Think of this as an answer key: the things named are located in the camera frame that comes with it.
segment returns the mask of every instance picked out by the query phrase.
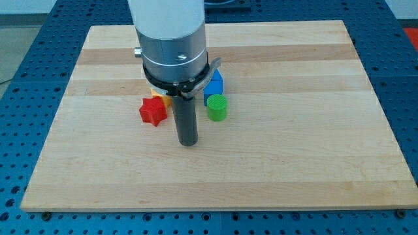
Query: blue pegboard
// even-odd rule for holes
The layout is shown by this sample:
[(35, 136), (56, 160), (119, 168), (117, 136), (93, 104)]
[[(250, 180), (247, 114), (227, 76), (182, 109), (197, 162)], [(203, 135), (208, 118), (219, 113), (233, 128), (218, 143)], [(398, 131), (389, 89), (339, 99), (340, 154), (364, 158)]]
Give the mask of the blue pegboard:
[[(208, 23), (343, 20), (418, 180), (418, 60), (384, 0), (252, 0)], [(0, 101), (0, 234), (418, 234), (418, 210), (25, 213), (18, 206), (91, 25), (132, 24), (126, 1), (58, 0)]]

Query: wooden table surface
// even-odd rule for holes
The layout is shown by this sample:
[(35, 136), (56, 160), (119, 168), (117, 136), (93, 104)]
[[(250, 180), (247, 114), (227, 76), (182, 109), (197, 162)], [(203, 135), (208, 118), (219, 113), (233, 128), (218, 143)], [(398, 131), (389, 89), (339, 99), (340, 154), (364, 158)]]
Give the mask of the wooden table surface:
[(135, 28), (93, 26), (22, 201), (29, 212), (418, 207), (418, 188), (341, 21), (206, 26), (225, 121), (154, 127)]

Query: yellow block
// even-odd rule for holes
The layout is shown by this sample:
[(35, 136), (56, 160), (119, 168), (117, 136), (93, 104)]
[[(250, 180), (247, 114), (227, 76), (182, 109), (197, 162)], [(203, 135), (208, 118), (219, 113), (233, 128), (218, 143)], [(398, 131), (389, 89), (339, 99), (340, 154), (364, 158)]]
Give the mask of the yellow block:
[(165, 108), (168, 108), (171, 105), (171, 97), (169, 97), (168, 95), (162, 95), (158, 92), (156, 92), (154, 89), (151, 89), (151, 94), (153, 97), (161, 97), (161, 99), (163, 100), (164, 106)]

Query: red star-shaped block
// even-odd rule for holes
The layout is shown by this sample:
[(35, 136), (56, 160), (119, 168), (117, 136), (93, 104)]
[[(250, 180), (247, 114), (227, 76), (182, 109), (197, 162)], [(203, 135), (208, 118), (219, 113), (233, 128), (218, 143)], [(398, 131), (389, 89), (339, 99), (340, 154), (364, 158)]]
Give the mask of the red star-shaped block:
[(155, 127), (158, 126), (160, 121), (167, 119), (167, 111), (160, 97), (143, 98), (139, 114), (143, 122), (152, 123)]

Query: green block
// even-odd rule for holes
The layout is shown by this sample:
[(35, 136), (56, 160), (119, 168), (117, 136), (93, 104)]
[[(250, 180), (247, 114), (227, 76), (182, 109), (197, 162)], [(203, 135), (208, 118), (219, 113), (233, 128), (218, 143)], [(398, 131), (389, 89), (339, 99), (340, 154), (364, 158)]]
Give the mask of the green block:
[(215, 94), (208, 98), (208, 117), (212, 121), (223, 121), (227, 117), (228, 101), (223, 95)]

